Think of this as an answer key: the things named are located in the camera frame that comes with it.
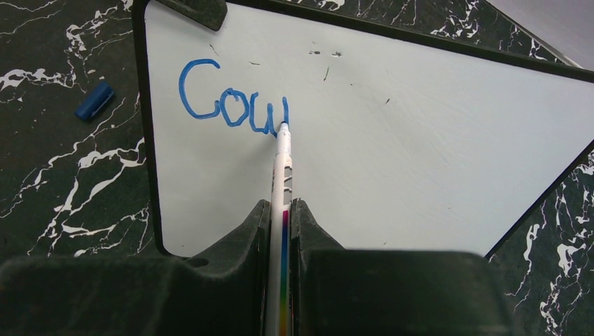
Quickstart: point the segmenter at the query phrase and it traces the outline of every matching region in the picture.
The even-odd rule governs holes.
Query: black whiteboard frame
[[[155,139],[153,134],[153,117],[151,108],[151,87],[149,83],[149,60],[146,51],[146,27],[144,24],[144,12],[146,5],[151,0],[134,0],[132,5],[132,28],[134,33],[134,50],[136,53],[138,82],[140,91],[140,104],[142,125],[144,128],[146,164],[148,169],[148,183],[151,197],[151,209],[153,211],[153,228],[157,249],[164,255],[173,256],[165,249],[163,244],[163,230],[161,228],[161,216],[159,206],[159,192],[157,183],[157,161],[155,156]],[[299,6],[288,1],[280,0],[231,0],[228,3],[262,9],[283,15],[290,15],[296,18],[322,22],[330,25],[353,29],[360,32],[389,37],[401,41],[420,44],[431,48],[438,48],[454,53],[482,58],[493,62],[508,64],[515,67],[553,74],[557,76],[576,79],[594,83],[594,72],[585,69],[574,68],[550,61],[530,58],[528,56],[514,55],[508,52],[500,52],[485,47],[463,43],[438,36],[422,34],[416,31],[409,31],[383,24],[369,22],[354,17],[348,17],[332,13],[326,10]],[[542,193],[526,212],[511,226],[508,232],[489,250],[486,258],[490,258],[497,249],[531,216],[539,205],[561,184],[565,177],[573,171],[581,162],[587,159],[590,152],[594,150],[594,140],[578,155],[578,157],[557,177],[554,182]]]

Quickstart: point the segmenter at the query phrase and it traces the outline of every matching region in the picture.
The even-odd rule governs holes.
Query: word cou
[[[192,109],[192,106],[190,106],[190,104],[188,103],[188,100],[186,98],[185,84],[186,84],[186,77],[188,76],[188,73],[190,72],[190,70],[193,67],[196,67],[197,65],[203,65],[203,64],[210,64],[210,65],[216,67],[217,69],[221,68],[219,63],[217,63],[214,59],[196,59],[194,61],[189,62],[184,67],[184,69],[181,71],[181,74],[179,75],[179,96],[181,98],[181,103],[184,105],[184,107],[186,108],[186,111],[188,111],[190,116],[193,116],[196,119],[209,119],[209,118],[214,118],[214,117],[218,116],[219,114],[223,114],[223,118],[225,119],[225,122],[227,123],[227,126],[229,126],[229,127],[239,126],[247,118],[249,118],[249,125],[251,126],[251,129],[254,132],[261,132],[264,134],[271,133],[273,136],[275,136],[275,137],[277,136],[277,132],[275,130],[275,122],[274,122],[273,116],[272,116],[272,104],[271,103],[268,103],[268,106],[266,108],[266,112],[267,112],[266,124],[264,125],[264,127],[256,127],[256,122],[255,122],[254,118],[255,118],[256,98],[258,96],[257,92],[252,93],[251,96],[249,97],[249,101],[248,101],[246,95],[243,92],[234,90],[232,87],[230,87],[227,90],[223,91],[223,93],[221,93],[221,97],[219,98],[219,100],[214,101],[214,111],[212,111],[211,113],[206,113],[206,114],[196,113]],[[227,113],[227,108],[225,107],[225,102],[227,100],[227,97],[229,97],[229,96],[232,96],[233,98],[235,98],[236,102],[238,102],[241,99],[243,106],[244,106],[244,113],[235,121],[231,120],[231,118],[229,117],[229,114]],[[282,107],[284,109],[284,113],[283,113],[284,119],[283,120],[288,123],[289,122],[289,105],[286,102],[286,97],[282,98]]]

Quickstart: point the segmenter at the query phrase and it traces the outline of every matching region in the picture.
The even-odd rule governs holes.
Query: rainbow stripe on marker
[[[282,213],[282,247],[280,264],[279,335],[290,335],[289,320],[289,211]]]

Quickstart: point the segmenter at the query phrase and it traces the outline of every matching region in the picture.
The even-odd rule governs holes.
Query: black marble countertop
[[[302,0],[303,6],[560,62],[484,0]],[[132,0],[0,2],[0,257],[156,255]],[[73,113],[101,79],[92,122]],[[587,335],[594,153],[500,244],[526,335]]]

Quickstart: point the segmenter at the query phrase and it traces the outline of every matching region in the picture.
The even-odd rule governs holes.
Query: white marker
[[[282,122],[277,134],[277,152],[272,168],[266,336],[285,336],[290,335],[292,331],[289,302],[289,240],[291,238],[292,200],[291,133],[289,125]]]

